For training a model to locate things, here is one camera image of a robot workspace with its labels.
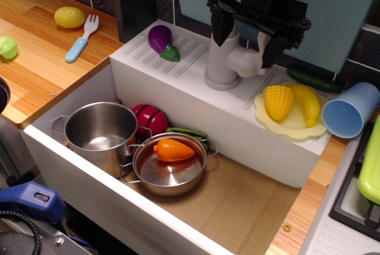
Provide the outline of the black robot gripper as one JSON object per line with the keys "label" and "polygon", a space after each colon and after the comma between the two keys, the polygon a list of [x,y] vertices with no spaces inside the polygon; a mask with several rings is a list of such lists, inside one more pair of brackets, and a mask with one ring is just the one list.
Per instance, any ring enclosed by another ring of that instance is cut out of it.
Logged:
{"label": "black robot gripper", "polygon": [[207,0],[207,5],[218,46],[237,34],[236,21],[262,32],[263,69],[272,67],[285,49],[298,48],[311,27],[308,5],[297,0]]}

